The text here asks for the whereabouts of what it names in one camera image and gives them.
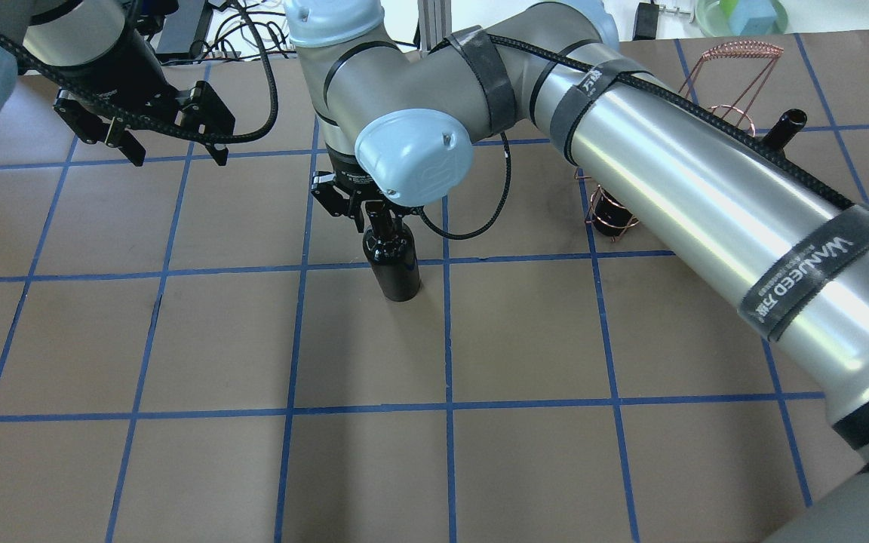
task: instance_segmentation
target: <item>black cylindrical object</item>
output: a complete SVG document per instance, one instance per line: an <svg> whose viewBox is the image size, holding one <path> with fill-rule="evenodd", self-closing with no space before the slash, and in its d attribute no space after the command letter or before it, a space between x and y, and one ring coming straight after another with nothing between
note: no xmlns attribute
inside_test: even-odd
<svg viewBox="0 0 869 543"><path fill-rule="evenodd" d="M394 220L384 202L367 202L364 207L371 221L364 232L364 256L384 296L406 302L421 288L414 236L407 224Z"/></svg>
<svg viewBox="0 0 869 543"><path fill-rule="evenodd" d="M782 151L786 144L806 126L806 113L800 109L790 109L780 116L780 120L763 137L763 145L773 151Z"/></svg>
<svg viewBox="0 0 869 543"><path fill-rule="evenodd" d="M606 190L603 190L599 196L592 210L592 225L603 236L617 238L638 223L637 220L632 219L632 212Z"/></svg>

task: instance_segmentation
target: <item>thin black wire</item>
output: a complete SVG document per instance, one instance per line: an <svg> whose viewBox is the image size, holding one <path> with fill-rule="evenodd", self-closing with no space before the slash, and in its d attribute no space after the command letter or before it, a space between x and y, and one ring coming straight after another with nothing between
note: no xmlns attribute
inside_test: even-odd
<svg viewBox="0 0 869 543"><path fill-rule="evenodd" d="M250 14L244 9L241 3L238 0L230 0L230 4L235 7L241 13L244 20L249 23L253 23L250 18ZM259 33L256 31L256 28L251 24L250 28L251 33L254 34L254 38L257 41L261 41L259 39ZM186 130L183 127L178 127L175 124L165 123L165 121L160 121L158 119L149 117L148 115L138 114L132 111L128 111L123 107L117 106L114 103L109 102L109 100L104 99L104 97L97 96L93 90L87 88L86 86L72 81L66 78L65 75L56 71L52 66L46 65L44 62L35 58L35 56L28 52L26 48L22 45L17 44L12 41L11 38L3 35L0 32L0 48L5 49L5 51L13 54L17 59L26 63L30 66L30 69L35 69L42 75L48 77L52 82L56 83L60 87L65 88L73 95L76 95L82 102L90 103L92 106L97 107L104 115L109 117L116 118L117 120L121 120L121 123L126 124L128 127L133 128L134 130L152 130L156 133L161 133L164 135L168 135L169 137L175 137L178 139L183 139L187 141L195 141L203 144L233 144L233 143L246 143L250 141L256 141L259 138L264 137L269 133L270 128L273 128L273 124L277 121L277 113L279 111L279 102L277 99L277 84L275 81L275 77L273 77L273 71L270 69L270 62L268 56L263 54L261 56L261 62L263 63L263 72L266 75L266 80L268 80L269 86L269 96L270 96L270 113L268 114L268 118L266 118L265 123L263 123L262 127L258 128L258 130L252 131L252 133L246 134L218 134L218 133L196 133L196 131ZM261 52L266 53L266 49L261 47Z"/></svg>
<svg viewBox="0 0 869 543"><path fill-rule="evenodd" d="M520 49L520 51L533 54L542 59L556 62L572 69L578 69L580 72L588 72L589 69L593 68L591 64L577 61L553 51L548 51L548 49L538 48L538 46L527 44L525 41L514 40L513 38L507 38L503 35L490 35L490 38L492 39L493 44L503 45L507 48ZM654 96L661 97L661 99L666 100L666 102L672 103L674 106L678 106L683 110L686 110L688 113L693 114L693 116L703 120L705 123L717 130L722 131L722 133L729 135L729 137L732 137L739 143L744 144L746 147L751 149L751 151L756 152L760 157L769 161L770 164L782 169L784 172L792 176L798 183L805 186L811 192L814 192L815 195L830 202L832 205L837 207L838 210L847 210L849 207L855 205L854 201L841 195L840 192L831 188L827 183L817 179L816 176L806 172L806 170L793 164L793 162L788 161L781 152L773 151L771 148L763 145L763 142L759 141L759 139L751 137L751 135L739 130L737 127L734 127L733 124L729 124L727 121L720 119L720 117L715 116L710 111L697 106L697 104L690 102L685 99L685 97L673 93L672 90L664 89L655 83L630 75L630 73L621 73L621 75L616 77L616 81L645 91Z"/></svg>
<svg viewBox="0 0 869 543"><path fill-rule="evenodd" d="M499 214L501 214L502 208L505 206L505 201L508 200L508 189L511 188L511 149L508 145L508 137L505 133L498 134L501 136L501 144L505 149L505 186L501 192L501 200L498 201L498 207L496 207L496 212L492 215L492 219L489 219L485 226L480 227L478 230L473 232L469 232L468 234L452 234L450 232L446 232L438 228L430 219L428 219L427 214L425 214L424 207L418 207L418 214L421 216L421 221L425 223L425 226L430 228L435 234L441 236L442 238L449 238L449 240L463 241L470 240L470 238L481 236L483 233L487 231L487 229L492 228L494 221L498 219Z"/></svg>

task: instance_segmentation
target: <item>cable strap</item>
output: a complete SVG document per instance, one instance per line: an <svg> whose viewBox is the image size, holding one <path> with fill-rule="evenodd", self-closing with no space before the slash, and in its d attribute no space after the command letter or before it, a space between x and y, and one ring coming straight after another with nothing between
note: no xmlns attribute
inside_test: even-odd
<svg viewBox="0 0 869 543"><path fill-rule="evenodd" d="M753 285L739 315L763 337L779 340L790 322L843 268L869 251L869 206L828 220L776 261Z"/></svg>
<svg viewBox="0 0 869 543"><path fill-rule="evenodd" d="M514 89L489 34L482 27L473 26L448 35L446 40L462 55L482 86L492 134L509 130L517 123Z"/></svg>
<svg viewBox="0 0 869 543"><path fill-rule="evenodd" d="M649 73L649 71L632 59L607 60L589 69L582 77L582 81L570 87L555 107L548 132L551 134L552 145L555 145L556 149L561 149L562 154L572 164L578 165L572 159L572 136L579 122L582 121L582 116L622 73Z"/></svg>

